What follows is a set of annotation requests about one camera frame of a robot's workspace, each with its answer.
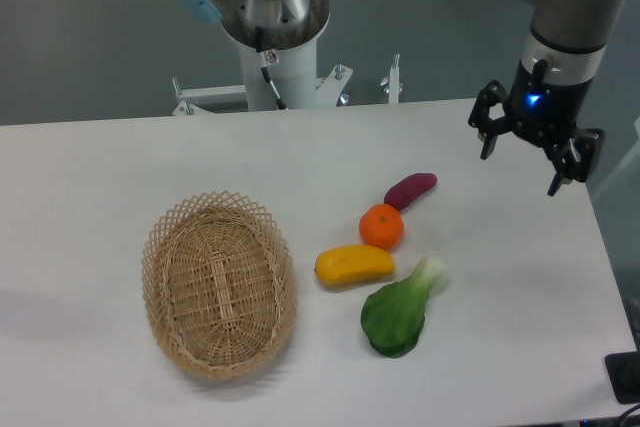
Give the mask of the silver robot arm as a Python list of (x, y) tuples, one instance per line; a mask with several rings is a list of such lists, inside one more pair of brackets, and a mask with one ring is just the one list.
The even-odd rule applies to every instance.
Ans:
[(542, 149), (555, 170), (548, 193), (594, 170), (605, 134), (580, 128), (577, 118), (626, 0), (521, 0), (533, 17), (511, 88), (489, 82), (468, 123), (487, 159), (499, 136)]

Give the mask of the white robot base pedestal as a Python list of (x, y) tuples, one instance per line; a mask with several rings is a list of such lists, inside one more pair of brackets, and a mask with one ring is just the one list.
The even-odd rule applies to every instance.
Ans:
[(238, 49), (249, 111), (337, 107), (352, 71), (317, 76), (317, 41), (329, 0), (180, 0), (193, 17), (218, 24)]

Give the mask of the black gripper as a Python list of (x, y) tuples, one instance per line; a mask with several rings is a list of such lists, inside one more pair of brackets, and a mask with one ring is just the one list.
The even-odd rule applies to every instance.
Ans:
[[(535, 84), (534, 76), (518, 65), (511, 91), (496, 80), (478, 94), (468, 124), (478, 131), (483, 143), (480, 158), (494, 151), (499, 136), (513, 132), (533, 145), (551, 145), (555, 169), (547, 195), (554, 196), (563, 185), (585, 183), (594, 171), (604, 145), (604, 131), (581, 129), (576, 119), (592, 81), (575, 85)], [(503, 115), (491, 117), (501, 106)]]

